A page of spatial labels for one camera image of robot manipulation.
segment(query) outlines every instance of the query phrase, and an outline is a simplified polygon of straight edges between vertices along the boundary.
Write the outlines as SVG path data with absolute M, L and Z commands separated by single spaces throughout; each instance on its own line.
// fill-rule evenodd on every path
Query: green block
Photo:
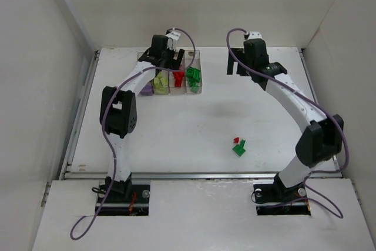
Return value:
M 190 67 L 187 71 L 186 71 L 186 76 L 187 78 L 191 79 L 193 77 L 193 74 L 194 74 L 194 69 L 192 67 Z
M 239 157 L 241 157 L 246 152 L 246 150 L 243 147 L 241 147 L 239 144 L 235 145 L 235 147 L 233 148 L 233 151 Z
M 196 82 L 194 81 L 194 79 L 189 79 L 188 84 L 189 84 L 190 87 L 192 87 L 192 86 L 196 85 Z
M 169 86 L 169 80 L 167 78 L 160 78 L 160 82 L 164 88 Z
M 161 81 L 160 81 L 159 78 L 154 78 L 154 80 L 153 80 L 153 86 L 155 88 L 161 88 L 162 87 L 162 83 L 161 83 Z
M 201 80 L 201 78 L 200 78 L 200 70 L 194 69 L 194 71 L 193 71 L 193 79 L 196 82 L 200 82 L 200 80 Z
M 194 92 L 194 93 L 198 93 L 199 89 L 200 89 L 200 87 L 199 87 L 198 85 L 196 85 L 196 84 L 194 84 L 194 85 L 190 88 L 190 90 L 191 90 L 192 92 Z
M 169 94 L 169 88 L 163 88 L 163 87 L 154 88 L 154 93 L 157 93 L 157 94 Z

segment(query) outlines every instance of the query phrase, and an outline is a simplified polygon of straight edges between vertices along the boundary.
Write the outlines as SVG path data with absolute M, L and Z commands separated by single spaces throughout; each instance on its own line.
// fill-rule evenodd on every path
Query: white wall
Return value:
M 376 0 L 335 0 L 305 51 L 321 104 L 345 120 L 350 167 L 376 241 Z
M 166 28 L 198 46 L 225 46 L 234 27 L 262 31 L 269 46 L 306 47 L 333 0 L 73 0 L 97 47 L 148 46 Z M 241 37 L 235 43 L 241 44 Z M 184 38 L 182 45 L 189 42 Z
M 29 250 L 83 53 L 54 0 L 0 0 L 0 249 Z

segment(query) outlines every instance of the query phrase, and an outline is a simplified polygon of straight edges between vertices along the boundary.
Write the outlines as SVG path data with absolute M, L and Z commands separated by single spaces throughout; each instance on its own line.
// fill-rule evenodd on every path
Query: red wire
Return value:
M 132 194 L 132 202 L 129 204 L 129 207 L 128 207 L 128 209 L 129 209 L 129 216 L 132 214 L 133 205 L 135 204 L 136 199 L 137 199 L 137 194 L 136 194 L 136 192 L 134 192 Z
M 300 196 L 298 193 L 296 193 L 296 192 L 294 192 L 294 194 L 296 195 L 296 196 L 298 196 L 299 198 L 303 198 L 303 196 Z

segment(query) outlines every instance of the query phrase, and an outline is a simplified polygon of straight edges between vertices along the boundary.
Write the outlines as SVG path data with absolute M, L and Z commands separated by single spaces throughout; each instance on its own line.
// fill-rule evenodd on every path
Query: purple block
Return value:
M 151 85 L 145 85 L 145 87 L 140 91 L 140 95 L 150 96 L 153 95 L 153 88 Z

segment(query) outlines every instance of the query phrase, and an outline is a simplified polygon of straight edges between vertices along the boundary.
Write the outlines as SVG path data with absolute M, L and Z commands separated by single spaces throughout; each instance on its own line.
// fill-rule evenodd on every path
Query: cable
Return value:
M 290 92 L 292 92 L 294 95 L 298 96 L 299 98 L 301 98 L 302 100 L 308 102 L 309 104 L 313 105 L 314 107 L 316 107 L 317 109 L 319 109 L 320 111 L 322 111 L 326 117 L 328 117 L 330 119 L 330 121 L 332 121 L 332 123 L 334 124 L 335 128 L 338 130 L 338 132 L 340 133 L 340 136 L 341 136 L 341 139 L 342 139 L 342 142 L 343 142 L 343 145 L 344 145 L 344 150 L 345 150 L 345 162 L 343 164 L 343 166 L 339 169 L 339 170 L 334 170 L 334 171 L 327 171 L 327 170 L 315 170 L 313 171 L 312 173 L 338 173 L 338 172 L 341 172 L 342 170 L 345 170 L 350 162 L 350 153 L 349 153 L 349 150 L 348 150 L 348 143 L 347 143 L 347 140 L 346 140 L 346 137 L 345 137 L 345 134 L 343 132 L 343 130 L 341 129 L 341 126 L 337 123 L 337 121 L 333 118 L 332 115 L 330 115 L 322 106 L 320 106 L 319 104 L 317 104 L 316 102 L 312 101 L 311 99 L 305 97 L 304 95 L 296 92 L 295 89 L 293 89 L 292 87 L 290 87 L 289 85 L 286 85 L 285 83 L 271 77 L 271 76 L 268 76 L 268 75 L 265 75 L 263 73 L 260 73 L 260 72 L 257 72 L 255 71 L 254 69 L 251 69 L 249 68 L 247 65 L 245 65 L 244 63 L 242 63 L 237 57 L 236 55 L 234 54 L 234 52 L 231 50 L 231 46 L 230 46 L 230 35 L 235 32 L 235 31 L 240 31 L 240 32 L 244 32 L 245 34 L 248 33 L 245 29 L 242 29 L 242 28 L 234 28 L 232 30 L 230 30 L 228 33 L 227 33 L 227 36 L 226 36 L 226 44 L 227 44 L 227 49 L 229 50 L 229 53 L 231 54 L 231 56 L 234 58 L 234 60 L 240 65 L 242 66 L 245 70 L 247 70 L 248 72 L 250 73 L 253 73 L 257 76 L 260 76 L 262 78 L 265 78 L 265 79 L 268 79 L 270 81 L 273 81 L 281 86 L 283 86 L 284 88 L 288 89 Z M 303 183 L 304 185 L 306 186 L 306 188 L 308 188 L 309 190 L 311 190 L 312 192 L 318 194 L 319 196 L 321 196 L 322 198 L 324 198 L 326 201 L 328 201 L 329 203 L 331 203 L 335 209 L 339 212 L 339 215 L 336 214 L 335 212 L 333 212 L 332 210 L 330 210 L 328 207 L 326 207 L 324 204 L 320 203 L 319 201 L 315 200 L 315 199 L 312 199 L 312 198 L 299 198 L 299 199 L 295 199 L 295 200 L 292 200 L 292 201 L 289 201 L 287 203 L 280 203 L 280 204 L 277 204 L 277 205 L 273 205 L 273 206 L 268 206 L 270 208 L 276 208 L 276 207 L 282 207 L 282 206 L 285 206 L 287 204 L 291 204 L 291 203 L 294 203 L 294 202 L 297 202 L 297 201 L 302 201 L 302 200 L 309 200 L 309 201 L 312 201 L 312 202 L 315 202 L 316 204 L 320 205 L 322 208 L 326 209 L 328 212 L 332 213 L 334 216 L 340 218 L 340 219 L 343 219 L 343 214 L 342 214 L 342 211 L 340 210 L 340 208 L 338 208 L 338 206 L 333 202 L 331 201 L 328 197 L 324 196 L 323 194 L 321 194 L 320 192 L 318 192 L 317 190 L 314 190 L 313 188 L 309 187 L 306 185 L 306 181 L 307 179 L 310 177 L 310 175 L 308 175 Z
M 128 209 L 129 209 L 129 216 L 132 215 L 133 205 L 135 204 L 136 199 L 137 199 L 137 194 L 136 194 L 136 192 L 134 192 L 132 194 L 132 202 L 129 204 L 129 207 L 128 207 Z
M 168 40 L 170 40 L 170 39 L 171 39 L 171 41 L 172 41 L 171 49 L 174 49 L 174 40 L 173 40 L 172 38 L 169 38 Z
M 191 41 L 192 43 L 192 47 L 193 47 L 193 56 L 192 56 L 192 60 L 191 62 L 189 63 L 189 65 L 186 67 L 186 69 L 184 71 L 186 71 L 187 69 L 189 69 L 191 67 L 191 65 L 193 64 L 193 61 L 196 57 L 196 46 L 193 42 L 193 39 L 192 37 L 183 29 L 180 29 L 180 28 L 172 28 L 174 29 L 175 31 L 180 31 L 180 32 L 183 32 L 188 38 L 189 40 Z M 80 217 L 77 222 L 73 225 L 72 229 L 70 230 L 70 239 L 76 241 L 76 240 L 79 240 L 81 238 L 83 238 L 87 233 L 88 231 L 90 230 L 90 228 L 92 227 L 92 225 L 94 224 L 94 221 L 96 219 L 96 217 L 98 216 L 101 208 L 103 207 L 103 204 L 106 202 L 106 199 L 111 191 L 111 188 L 113 186 L 113 183 L 115 181 L 115 176 L 116 176 L 116 168 L 117 168 L 117 165 L 118 165 L 118 162 L 117 162 L 117 159 L 116 159 L 116 153 L 115 153 L 115 149 L 113 147 L 113 145 L 111 144 L 109 138 L 107 137 L 107 134 L 106 134 L 106 131 L 105 131 L 105 124 L 106 124 L 106 120 L 107 120 L 107 116 L 108 116 L 108 112 L 110 110 L 110 107 L 112 105 L 112 102 L 115 100 L 115 97 L 118 95 L 119 91 L 128 83 L 130 82 L 132 79 L 134 78 L 137 78 L 139 75 L 141 75 L 143 72 L 145 71 L 148 71 L 148 70 L 152 70 L 152 69 L 158 69 L 158 70 L 161 70 L 161 71 L 168 71 L 168 72 L 181 72 L 182 70 L 172 70 L 172 69 L 167 69 L 167 68 L 161 68 L 161 67 L 156 67 L 156 66 L 153 66 L 153 67 L 148 67 L 148 68 L 145 68 L 144 70 L 136 73 L 135 75 L 129 77 L 128 79 L 126 79 L 124 82 L 122 82 L 117 88 L 116 90 L 114 91 L 113 95 L 111 96 L 108 104 L 107 104 L 107 107 L 106 107 L 106 110 L 103 114 L 103 119 L 102 119 L 102 135 L 103 137 L 105 138 L 107 144 L 109 145 L 110 149 L 111 149 L 111 152 L 112 152 L 112 156 L 113 156 L 113 175 L 112 175 L 112 178 L 111 178 L 111 182 L 107 188 L 107 191 L 99 205 L 99 207 L 97 208 L 92 220 L 90 221 L 90 224 L 88 225 L 88 227 L 83 231 L 83 233 L 78 236 L 78 237 L 74 237 L 73 235 L 73 232 L 75 231 L 75 228 L 77 227 L 77 225 L 84 219 L 86 218 L 87 216 L 82 216 Z

